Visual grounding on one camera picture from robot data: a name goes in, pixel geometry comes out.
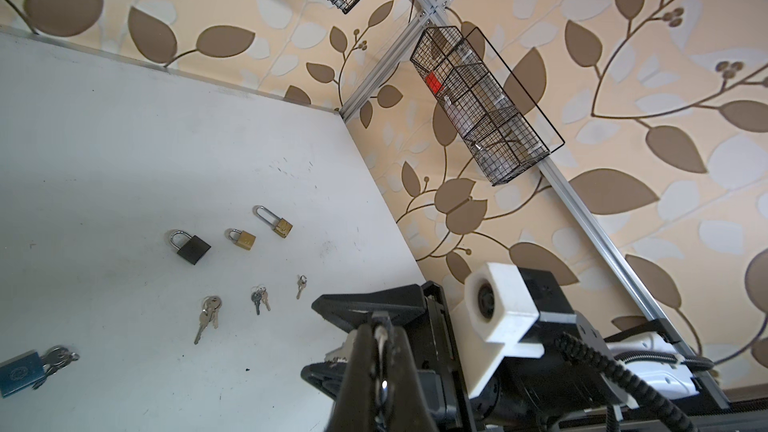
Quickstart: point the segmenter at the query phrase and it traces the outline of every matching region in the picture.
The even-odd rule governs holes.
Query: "white leaf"
[[[590,120],[576,134],[576,141],[590,146],[596,146],[610,139],[620,129],[620,125],[608,120]]]
[[[411,146],[408,148],[411,152],[415,154],[420,154],[427,150],[429,148],[429,140],[425,140],[424,142],[418,142],[415,144],[411,144]]]
[[[264,23],[273,29],[285,29],[293,19],[293,11],[284,0],[256,0]]]
[[[533,15],[538,0],[512,0],[512,14],[518,19],[527,19]]]
[[[314,22],[305,22],[296,28],[291,37],[293,45],[300,49],[311,49],[326,38],[328,31],[325,27]]]
[[[578,283],[589,291],[602,291],[619,286],[619,280],[606,267],[593,266],[578,275]]]
[[[389,147],[389,144],[391,144],[392,140],[395,139],[395,130],[392,128],[389,122],[386,123],[384,130],[382,130],[382,139],[384,139],[384,145],[387,147]]]
[[[749,341],[749,339],[744,337],[744,342],[747,341]],[[717,361],[731,356],[734,352],[739,350],[742,345],[741,342],[739,342],[738,345],[704,344],[702,347],[702,356]],[[715,370],[717,370],[720,376],[718,381],[723,389],[727,389],[732,384],[736,384],[750,373],[752,365],[749,360],[746,359],[747,357],[749,357],[749,353],[742,354],[715,366]]]
[[[507,184],[506,186],[501,187],[493,196],[496,200],[496,205],[504,212],[513,210],[523,203],[520,188],[513,184]]]
[[[518,242],[530,242],[531,244],[536,243],[536,239],[533,237],[533,234],[530,233],[530,231],[526,228],[520,231],[520,238],[518,239]]]
[[[411,1],[410,0],[398,0],[397,3],[395,3],[395,6],[392,8],[392,19],[396,20],[400,17],[400,15],[403,15],[404,13],[408,12],[411,9]]]
[[[648,57],[646,61],[643,62],[643,65],[640,66],[640,70],[638,71],[638,81],[643,82],[648,77],[658,72],[659,66],[659,58],[656,56],[656,54]]]
[[[464,300],[464,284],[456,280],[453,274],[446,274],[440,281],[442,292],[446,295],[448,310],[453,310]]]
[[[656,87],[667,86],[671,83],[680,80],[680,76],[672,72],[658,72],[648,77],[643,81],[643,85],[648,89],[655,89]]]
[[[768,170],[768,152],[745,136],[734,136],[717,146],[706,168],[721,187],[739,188]]]
[[[692,180],[672,182],[661,194],[656,210],[663,220],[674,220],[699,206],[699,188]]]
[[[251,72],[250,70],[240,69],[240,76],[243,77],[243,80],[240,82],[243,87],[248,87],[249,89],[255,90],[259,89],[259,84],[261,81],[259,80],[258,75]]]
[[[539,22],[520,36],[520,45],[526,49],[541,47],[552,42],[558,35],[558,28],[549,22]]]
[[[744,228],[726,220],[703,220],[699,238],[708,248],[723,254],[744,254]]]
[[[416,111],[418,110],[418,105],[416,104],[415,100],[409,100],[408,101],[408,110],[406,111],[406,124],[408,125],[408,130],[413,130],[414,121],[416,120]]]
[[[263,37],[257,37],[246,49],[245,53],[254,59],[265,59],[270,56],[270,43]]]
[[[670,32],[672,42],[682,51],[685,49],[685,44],[688,43],[690,34],[694,32],[696,24],[699,23],[704,5],[701,0],[682,0],[680,6],[685,9],[683,23],[677,27],[667,27],[667,29]]]
[[[280,56],[272,66],[272,75],[284,76],[299,65],[299,57],[294,55]]]
[[[632,244],[632,248],[639,256],[651,262],[662,258],[685,258],[677,245],[663,238],[642,238]]]
[[[370,170],[371,168],[376,167],[376,152],[371,152],[366,156],[366,158],[363,159],[363,161],[366,163],[366,167]]]
[[[566,19],[579,22],[599,15],[609,5],[610,0],[563,0],[560,12]]]
[[[763,217],[768,218],[768,194],[763,194],[757,199],[757,210]]]
[[[135,7],[165,24],[176,22],[176,7],[167,0],[142,0]]]
[[[402,190],[402,181],[400,180],[400,176],[389,174],[386,177],[386,183],[389,184],[389,188],[392,190],[392,192],[400,192]]]
[[[576,158],[574,158],[574,155],[571,153],[571,149],[569,149],[568,146],[562,146],[560,149],[552,152],[550,157],[552,158],[552,162],[560,167],[578,167],[578,162],[576,162]]]
[[[761,66],[763,63],[768,62],[768,53],[760,49],[725,49],[690,56],[690,59],[696,62],[697,65],[714,72],[715,66],[724,60],[728,62],[744,62],[744,65],[747,67]]]
[[[624,226],[627,225],[629,219],[632,217],[632,212],[622,212],[621,214],[612,214],[610,216],[594,216],[598,220],[598,224],[605,230],[608,235],[619,232]]]
[[[589,115],[592,107],[592,91],[584,89],[563,106],[563,124],[578,122]]]
[[[572,259],[581,252],[581,235],[573,227],[561,228],[552,234],[552,245],[563,258]]]
[[[621,49],[608,69],[608,74],[610,74],[614,82],[619,83],[629,77],[630,72],[634,68],[634,60],[635,54],[632,46],[626,46]]]
[[[634,104],[647,114],[666,112],[667,110],[678,109],[687,104],[680,96],[675,93],[655,93],[653,95],[641,97],[634,101]]]

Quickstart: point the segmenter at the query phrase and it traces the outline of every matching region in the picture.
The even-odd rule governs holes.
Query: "silver key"
[[[299,277],[299,293],[296,294],[296,300],[299,300],[301,298],[301,292],[306,287],[306,275],[302,275]]]
[[[262,298],[261,289],[255,291],[250,295],[250,300],[253,301],[254,305],[256,306],[256,315],[261,314],[261,311],[259,310],[259,305],[261,305],[261,298]]]
[[[268,298],[268,297],[267,297],[267,295],[266,295],[266,288],[264,288],[264,290],[263,290],[263,291],[261,291],[261,301],[262,301],[262,302],[264,303],[264,305],[266,306],[266,311],[267,311],[267,312],[269,312],[269,311],[271,311],[271,310],[272,310],[272,308],[270,308],[270,300],[269,300],[269,298]]]

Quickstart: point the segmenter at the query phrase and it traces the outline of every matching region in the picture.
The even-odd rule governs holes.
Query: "wallpaper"
[[[560,131],[573,188],[725,389],[768,383],[768,0],[454,0]],[[550,143],[533,102],[473,43]],[[389,87],[402,99],[388,100]],[[612,334],[642,322],[536,168],[490,187],[408,62],[350,122],[427,279],[552,270]]]
[[[333,110],[411,0],[0,0],[0,24]]]

